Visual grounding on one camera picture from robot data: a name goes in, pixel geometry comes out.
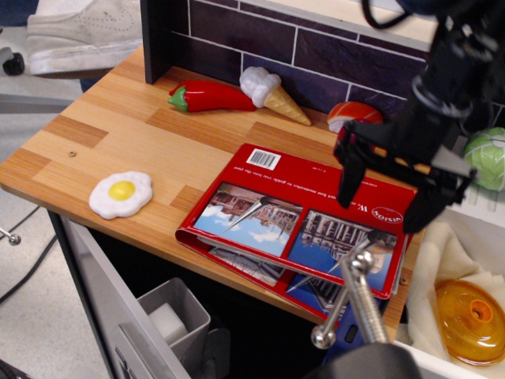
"barcode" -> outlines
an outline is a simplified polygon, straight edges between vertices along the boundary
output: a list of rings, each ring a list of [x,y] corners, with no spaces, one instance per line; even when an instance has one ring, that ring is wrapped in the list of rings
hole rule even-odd
[[[268,170],[274,170],[275,166],[277,166],[277,163],[279,162],[280,159],[281,156],[278,154],[274,154],[271,152],[264,152],[263,150],[255,148],[254,151],[249,156],[249,158],[247,159],[247,163],[267,168]]]

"wheel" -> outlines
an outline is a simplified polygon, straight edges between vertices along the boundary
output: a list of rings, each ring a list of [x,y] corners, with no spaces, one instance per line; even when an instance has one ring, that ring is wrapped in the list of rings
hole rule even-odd
[[[14,58],[3,64],[3,70],[10,77],[21,75],[24,72],[24,59],[20,53],[13,53]]]

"black cable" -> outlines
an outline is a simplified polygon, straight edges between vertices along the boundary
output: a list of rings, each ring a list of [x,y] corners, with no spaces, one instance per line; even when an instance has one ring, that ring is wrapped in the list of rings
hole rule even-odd
[[[13,231],[15,231],[17,229],[17,227],[19,227],[24,221],[28,220],[30,217],[32,217],[33,213],[37,212],[37,210],[40,208],[39,205],[36,206],[36,208],[34,210],[32,210],[29,214],[26,215],[26,217],[24,217],[19,223],[17,223],[16,225],[14,225],[9,233],[12,233]],[[5,237],[5,235],[0,235],[0,241]]]
[[[16,379],[16,373],[3,361],[0,361],[0,379]]]
[[[35,271],[37,270],[37,268],[42,263],[43,259],[46,257],[47,253],[49,253],[49,250],[51,250],[51,247],[53,247],[53,245],[56,242],[56,240],[57,240],[57,238],[56,238],[56,236],[54,236],[49,241],[49,243],[47,244],[46,248],[44,249],[44,251],[42,252],[42,254],[40,254],[39,259],[37,259],[37,262],[33,265],[32,269],[28,272],[28,274],[26,274],[24,276],[24,278],[19,281],[18,284],[16,284],[14,287],[12,287],[10,290],[8,290],[7,293],[0,298],[0,305],[5,300],[7,300],[14,292],[16,292],[17,290],[19,290],[26,282],[28,282],[28,280],[32,277],[32,275],[35,273]]]
[[[361,0],[361,5],[362,5],[361,8],[363,9],[363,14],[365,15],[366,21],[368,22],[368,24],[370,26],[372,26],[375,29],[391,28],[392,26],[395,26],[396,24],[399,24],[400,22],[405,20],[408,16],[412,15],[411,12],[404,12],[403,14],[399,15],[398,17],[395,17],[389,21],[380,23],[372,15],[372,10],[370,9],[370,1],[369,0]]]

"orange plastic lid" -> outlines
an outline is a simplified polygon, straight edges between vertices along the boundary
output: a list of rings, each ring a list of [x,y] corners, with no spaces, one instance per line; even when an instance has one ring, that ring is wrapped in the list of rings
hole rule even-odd
[[[439,327],[449,353],[475,366],[505,358],[505,313],[485,290],[465,280],[436,287]]]

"floor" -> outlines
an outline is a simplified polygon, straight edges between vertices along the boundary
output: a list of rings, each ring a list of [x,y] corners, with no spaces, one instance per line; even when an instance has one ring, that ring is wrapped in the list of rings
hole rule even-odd
[[[0,47],[26,55],[25,28],[4,28]],[[79,81],[19,77],[0,70],[0,92],[76,99]],[[0,114],[0,162],[44,127],[56,114]],[[0,227],[9,230],[36,206],[0,189]],[[0,241],[0,296],[35,264],[54,235],[47,212],[40,208],[15,231],[19,246]],[[107,378],[98,347],[56,242],[33,277],[0,304],[0,359],[33,379]]]

